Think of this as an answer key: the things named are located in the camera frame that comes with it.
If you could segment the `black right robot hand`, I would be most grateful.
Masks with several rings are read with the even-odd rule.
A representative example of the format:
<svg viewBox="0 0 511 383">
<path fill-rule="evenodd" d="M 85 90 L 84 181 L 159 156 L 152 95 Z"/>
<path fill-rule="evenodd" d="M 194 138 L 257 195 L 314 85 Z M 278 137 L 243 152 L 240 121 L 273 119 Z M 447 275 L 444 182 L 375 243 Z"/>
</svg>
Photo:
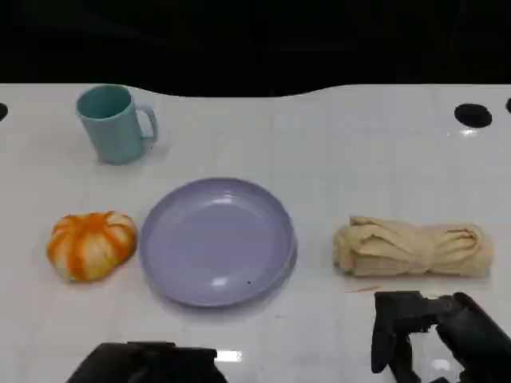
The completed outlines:
<svg viewBox="0 0 511 383">
<path fill-rule="evenodd" d="M 510 337 L 468 294 L 426 298 L 418 291 L 380 291 L 374 308 L 373 373 L 389 368 L 397 382 L 420 382 L 410 335 L 433 326 L 463 367 L 459 382 L 510 381 Z"/>
</svg>

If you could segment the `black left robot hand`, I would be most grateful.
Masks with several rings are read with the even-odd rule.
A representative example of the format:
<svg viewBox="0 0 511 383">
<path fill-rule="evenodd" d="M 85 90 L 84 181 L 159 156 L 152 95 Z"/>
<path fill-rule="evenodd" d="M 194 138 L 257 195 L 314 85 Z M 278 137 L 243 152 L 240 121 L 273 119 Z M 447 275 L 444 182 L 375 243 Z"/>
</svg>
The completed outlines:
<svg viewBox="0 0 511 383">
<path fill-rule="evenodd" d="M 215 349 L 172 342 L 104 342 L 72 373 L 74 383 L 226 383 Z"/>
</svg>

